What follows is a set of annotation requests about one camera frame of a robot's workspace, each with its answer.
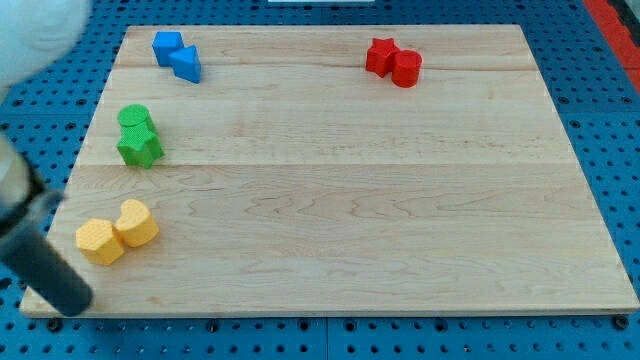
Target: red block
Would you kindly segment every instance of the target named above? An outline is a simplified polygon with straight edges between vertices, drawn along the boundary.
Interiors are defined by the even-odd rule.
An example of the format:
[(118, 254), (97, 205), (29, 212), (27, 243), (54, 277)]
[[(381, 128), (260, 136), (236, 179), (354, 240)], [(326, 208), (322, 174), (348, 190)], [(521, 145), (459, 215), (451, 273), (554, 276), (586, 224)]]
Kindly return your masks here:
[(414, 86), (420, 77), (420, 66), (422, 66), (422, 56), (417, 52), (413, 50), (398, 52), (393, 62), (391, 81), (404, 88)]
[(394, 55), (400, 51), (393, 39), (373, 39), (373, 45), (367, 51), (366, 70), (385, 77), (393, 68)]

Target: blue pegboard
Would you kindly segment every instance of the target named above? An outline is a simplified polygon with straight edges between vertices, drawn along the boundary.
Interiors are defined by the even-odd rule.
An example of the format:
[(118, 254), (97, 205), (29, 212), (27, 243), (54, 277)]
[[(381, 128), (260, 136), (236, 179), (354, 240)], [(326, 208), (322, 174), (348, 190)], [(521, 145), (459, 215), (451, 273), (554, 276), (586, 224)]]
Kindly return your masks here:
[[(95, 0), (85, 36), (16, 85), (0, 130), (48, 186), (66, 184), (129, 25), (520, 24), (636, 291), (640, 98), (580, 1)], [(48, 229), (53, 211), (42, 225)], [(554, 318), (63, 320), (25, 318), (0, 267), (0, 358), (640, 358), (640, 316)]]

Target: red surface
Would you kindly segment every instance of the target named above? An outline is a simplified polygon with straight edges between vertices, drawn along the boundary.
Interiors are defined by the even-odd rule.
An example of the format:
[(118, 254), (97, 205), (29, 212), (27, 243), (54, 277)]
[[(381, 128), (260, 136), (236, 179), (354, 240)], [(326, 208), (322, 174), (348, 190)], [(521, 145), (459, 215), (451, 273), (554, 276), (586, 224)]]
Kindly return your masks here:
[(418, 83), (422, 56), (413, 50), (402, 50), (393, 61), (391, 80), (394, 84), (408, 88)]
[(618, 17), (618, 12), (607, 0), (584, 0), (600, 31), (626, 70), (629, 79), (640, 92), (640, 48), (631, 39), (631, 33)]
[(385, 77), (392, 70), (394, 55), (400, 51), (393, 39), (373, 39), (373, 45), (367, 51), (365, 68), (380, 77)]

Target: red cylinder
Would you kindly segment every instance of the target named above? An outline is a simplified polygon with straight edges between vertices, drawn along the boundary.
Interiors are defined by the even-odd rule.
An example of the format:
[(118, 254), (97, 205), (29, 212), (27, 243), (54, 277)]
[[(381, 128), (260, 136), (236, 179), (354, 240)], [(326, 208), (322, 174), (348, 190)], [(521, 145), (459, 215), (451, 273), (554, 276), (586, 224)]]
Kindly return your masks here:
[(418, 83), (421, 66), (420, 54), (413, 50), (402, 50), (394, 58), (391, 80), (400, 87), (412, 87)]

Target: plastic block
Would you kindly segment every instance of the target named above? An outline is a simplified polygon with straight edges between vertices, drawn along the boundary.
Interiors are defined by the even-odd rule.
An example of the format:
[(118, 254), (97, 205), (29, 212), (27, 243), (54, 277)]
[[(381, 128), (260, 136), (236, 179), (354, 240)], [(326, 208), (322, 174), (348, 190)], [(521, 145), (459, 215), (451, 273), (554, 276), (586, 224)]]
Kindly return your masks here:
[(373, 39), (373, 44), (367, 51), (365, 69), (380, 77), (385, 77), (393, 67), (393, 58), (400, 49), (393, 39)]
[(153, 39), (153, 52), (156, 54), (158, 65), (171, 66), (169, 55), (184, 47), (182, 34), (177, 31), (158, 31)]
[(121, 128), (122, 137), (118, 142), (118, 151), (125, 164), (140, 165), (145, 169), (164, 156), (158, 135), (149, 130), (145, 123)]
[(421, 66), (420, 54), (413, 50), (402, 50), (394, 58), (391, 81), (400, 87), (412, 87), (418, 83)]
[(89, 262), (111, 265), (122, 254), (122, 238), (109, 220), (90, 219), (76, 230), (76, 247)]
[(121, 127), (134, 127), (145, 123), (149, 130), (158, 134), (155, 125), (153, 125), (149, 109), (140, 104), (133, 104), (122, 108), (118, 113), (118, 122)]
[(173, 73), (181, 78), (192, 83), (200, 83), (200, 59), (198, 59), (198, 49), (195, 45), (189, 46), (182, 50), (178, 50), (171, 55), (171, 66), (173, 66)]
[(120, 206), (120, 212), (122, 215), (116, 221), (116, 229), (127, 245), (142, 246), (160, 232), (151, 211), (142, 202), (135, 199), (126, 200)]

